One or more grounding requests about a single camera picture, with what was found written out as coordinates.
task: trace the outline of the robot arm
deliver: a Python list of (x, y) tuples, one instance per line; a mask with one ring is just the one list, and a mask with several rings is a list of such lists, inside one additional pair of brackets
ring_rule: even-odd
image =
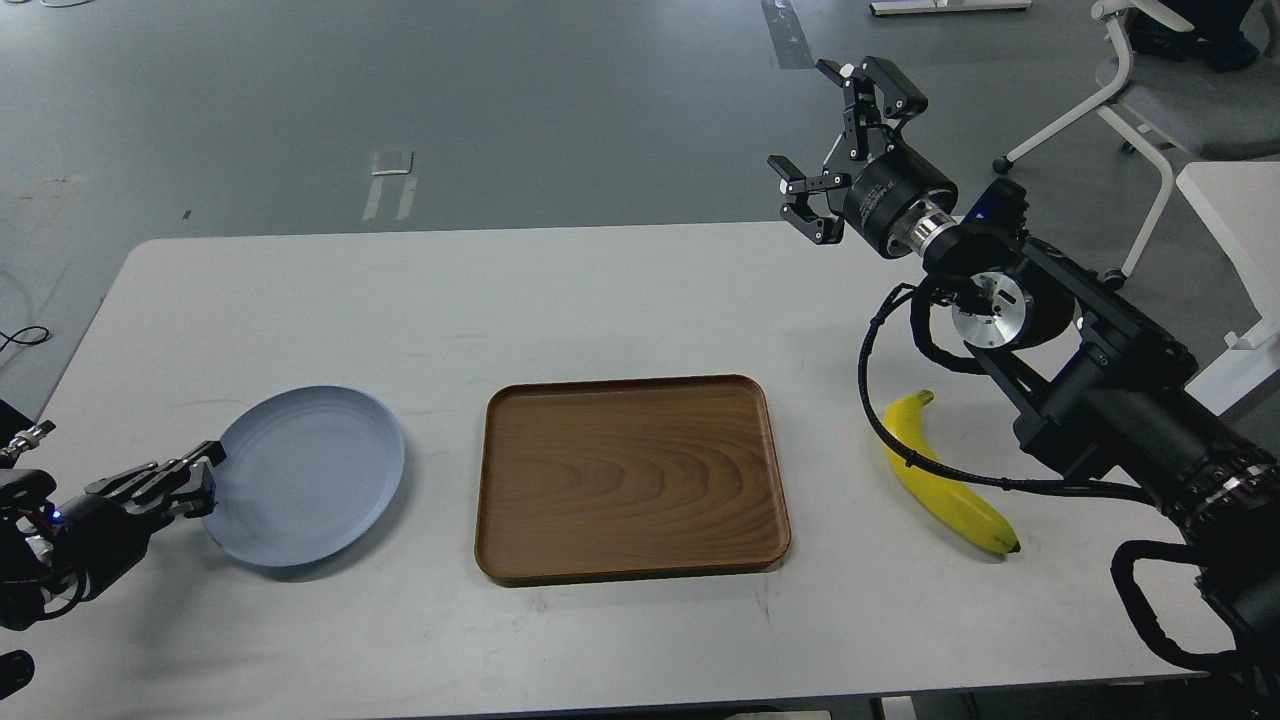
[[(61, 507), (44, 470), (0, 469), (0, 625), (24, 630), (93, 600), (142, 560), (152, 534), (212, 512), (211, 468), (224, 459), (220, 443), (202, 442), (97, 480)], [(45, 611), (56, 598), (65, 605)]]
[[(997, 179), (957, 222), (956, 186), (902, 140), (902, 126), (927, 100), (888, 60), (828, 60), (818, 69), (844, 90), (844, 129), (822, 174), (808, 178), (771, 156), (782, 177), (783, 219), (818, 245), (840, 242), (847, 223), (882, 258), (922, 258), (925, 277), (911, 295), (916, 346), (947, 369), (987, 374), (1019, 411), (1014, 433), (1024, 452), (1062, 480), (978, 478), (932, 464), (879, 424), (865, 391), (865, 356), (883, 318), (906, 297), (886, 300), (860, 359), (868, 419), (913, 464), (956, 479), (991, 480), (1044, 495), (1144, 500), (1174, 521), (1187, 544), (1133, 541), (1112, 575), (1139, 635), (1162, 659), (1196, 670), (1280, 669), (1280, 475), (1267, 452), (1236, 434), (1183, 389), (1196, 360), (1164, 328), (1106, 290), (1098, 278), (1024, 224), (1025, 191)], [(831, 215), (810, 197), (823, 193)], [(932, 307), (950, 307), (969, 357), (929, 337)], [(1080, 345), (1051, 378), (1016, 351), (1057, 337), (1079, 313)], [(1100, 483), (1111, 468), (1139, 486)], [(1231, 628), (1238, 648), (1184, 652), (1160, 629), (1133, 580), (1138, 560), (1198, 565), (1204, 601)]]

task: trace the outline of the yellow banana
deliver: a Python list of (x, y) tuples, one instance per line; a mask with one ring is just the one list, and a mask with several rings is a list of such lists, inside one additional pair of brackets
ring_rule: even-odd
[[(920, 411), (933, 402), (933, 392), (922, 389), (914, 395), (900, 397), (884, 410), (884, 427), (897, 439), (906, 443), (920, 455), (937, 460), (933, 450), (924, 442), (920, 425)], [(911, 491), (934, 518), (973, 544), (1000, 555), (1018, 552), (1021, 546), (1012, 525), (995, 507), (961, 482), (934, 475), (918, 466), (906, 466), (906, 460), (890, 450), (888, 462), (897, 479)]]

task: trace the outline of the white table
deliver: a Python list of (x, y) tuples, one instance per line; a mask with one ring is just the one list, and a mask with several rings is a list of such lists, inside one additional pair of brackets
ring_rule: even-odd
[[(37, 661), (4, 715), (388, 717), (1176, 673), (1138, 641), (1107, 574), (1119, 542), (1175, 538), (1153, 511), (989, 492), (1025, 548), (998, 561), (893, 479), (854, 365), (881, 296), (918, 275), (913, 259), (879, 260), (856, 238), (814, 247), (782, 223), (146, 243), (50, 402), (59, 429), (24, 457), (59, 498), (316, 383), (392, 407), (402, 495), (355, 546), (296, 574), (239, 565), (198, 521), (175, 523), (102, 597), (0, 635)], [(874, 397), (933, 387), (945, 459), (1042, 477), (995, 384), (929, 365), (896, 320)], [(794, 536), (780, 569), (522, 589), (480, 571), (494, 392), (712, 373), (746, 374), (768, 397)], [(1143, 579), (1181, 641), (1225, 642), (1188, 575)]]
[(1224, 413), (1280, 369), (1280, 163), (1190, 163), (1178, 187), (1235, 265), (1261, 319), (1187, 386)]

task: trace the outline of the brown tray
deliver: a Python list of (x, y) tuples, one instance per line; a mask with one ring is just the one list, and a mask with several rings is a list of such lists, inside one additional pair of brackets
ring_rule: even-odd
[(512, 386), (489, 401), (475, 553), (498, 583), (762, 570), (790, 543), (750, 378)]

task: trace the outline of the gray floor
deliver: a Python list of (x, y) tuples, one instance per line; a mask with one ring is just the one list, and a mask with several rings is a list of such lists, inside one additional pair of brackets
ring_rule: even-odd
[[(929, 95), (908, 137), (963, 205), (992, 158), (1093, 91), (1107, 51), (1087, 3), (795, 10), (814, 58), (888, 56)], [(774, 219), (765, 156), (815, 170), (841, 105), (817, 72), (780, 67), (767, 14), (756, 0), (3, 4), (0, 329), (41, 323), (54, 340), (0, 355), (0, 397), (41, 411), (150, 238)], [(1097, 268), (1124, 258), (1157, 187), (1117, 143), (1091, 117), (1014, 172), (1033, 231)], [(417, 152), (412, 213), (396, 218), (396, 178), (366, 220), (387, 149)], [(856, 241), (823, 251), (878, 261)], [(1178, 193), (1125, 293), (1206, 363), (1256, 319)], [(1280, 448), (1277, 404), (1248, 405), (1231, 419)]]

